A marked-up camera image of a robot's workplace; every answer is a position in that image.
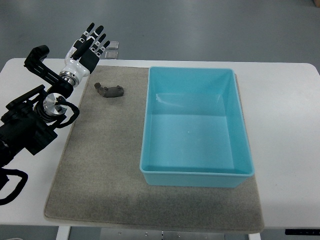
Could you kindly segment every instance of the light blue plastic bin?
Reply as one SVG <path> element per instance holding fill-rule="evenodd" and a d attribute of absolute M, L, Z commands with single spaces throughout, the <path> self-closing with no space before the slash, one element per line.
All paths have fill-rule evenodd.
<path fill-rule="evenodd" d="M 161 186 L 234 188 L 254 174 L 231 69 L 149 69 L 140 170 Z"/>

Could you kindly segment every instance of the black cable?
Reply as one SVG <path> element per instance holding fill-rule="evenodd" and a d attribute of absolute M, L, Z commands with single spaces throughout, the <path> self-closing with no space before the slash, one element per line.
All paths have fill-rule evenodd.
<path fill-rule="evenodd" d="M 56 128 L 57 129 L 62 129 L 70 124 L 72 124 L 77 117 L 80 114 L 80 110 L 79 108 L 77 108 L 75 105 L 73 105 L 71 102 L 66 101 L 62 96 L 57 97 L 56 99 L 56 103 L 55 105 L 65 105 L 71 108 L 71 110 L 73 111 L 73 115 L 70 117 L 70 119 L 67 122 L 61 123 L 60 125 L 58 125 Z"/>
<path fill-rule="evenodd" d="M 3 187 L 8 181 L 8 175 L 18 176 L 21 178 L 20 182 L 16 185 L 15 189 L 7 197 L 0 199 L 0 206 L 6 205 L 13 200 L 21 193 L 22 189 L 27 183 L 28 175 L 24 171 L 17 169 L 4 169 L 0 168 L 0 184 Z"/>

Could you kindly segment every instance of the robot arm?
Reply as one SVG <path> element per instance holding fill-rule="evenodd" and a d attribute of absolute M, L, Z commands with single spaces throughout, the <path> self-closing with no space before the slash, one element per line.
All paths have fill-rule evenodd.
<path fill-rule="evenodd" d="M 40 85 L 16 98 L 6 106 L 8 112 L 1 117 L 4 125 L 0 126 L 0 190 L 9 181 L 8 175 L 19 176 L 21 181 L 10 195 L 0 199 L 0 205 L 13 201 L 28 179 L 28 175 L 22 171 L 3 167 L 24 148 L 33 155 L 37 154 L 58 136 L 54 132 L 56 128 L 64 128 L 78 117 L 79 109 L 68 102 L 67 98 L 82 78 L 93 72 L 101 54 L 110 44 L 106 41 L 100 47 L 106 34 L 100 36 L 103 26 L 99 26 L 89 35 L 93 28 L 94 23 L 75 41 L 65 57 L 65 67 L 59 75 L 42 63 L 49 54 L 46 45 L 35 47 L 26 58 L 24 66 L 51 87 L 45 91 L 45 86 Z M 71 108 L 73 116 L 63 122 L 67 118 L 66 106 Z"/>

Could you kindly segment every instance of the gray felt mat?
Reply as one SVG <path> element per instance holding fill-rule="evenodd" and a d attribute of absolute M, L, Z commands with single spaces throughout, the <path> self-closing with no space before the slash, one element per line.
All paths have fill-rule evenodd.
<path fill-rule="evenodd" d="M 94 87 L 120 85 L 104 98 Z M 163 231 L 257 233 L 255 177 L 236 188 L 148 185 L 140 172 L 148 69 L 98 66 L 88 80 L 44 214 L 48 220 Z"/>

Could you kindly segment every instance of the white table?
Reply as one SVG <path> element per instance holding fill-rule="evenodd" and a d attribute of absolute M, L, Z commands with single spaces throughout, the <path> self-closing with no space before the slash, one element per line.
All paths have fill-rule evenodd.
<path fill-rule="evenodd" d="M 64 67 L 62 59 L 46 59 L 44 64 L 56 73 Z M 0 73 L 0 116 L 16 97 L 38 85 L 49 86 L 23 65 L 24 59 L 11 59 Z M 144 60 L 100 60 L 99 65 L 233 69 L 265 228 L 320 228 L 320 76 L 314 66 Z M 85 81 L 68 98 L 75 105 L 80 102 Z M 13 202 L 0 206 L 0 224 L 57 225 L 47 221 L 43 211 L 69 131 L 70 127 L 56 130 L 58 138 L 43 151 L 32 156 L 24 149 L 6 166 L 26 172 L 29 180 Z M 4 189 L 7 193 L 14 188 L 9 183 Z"/>

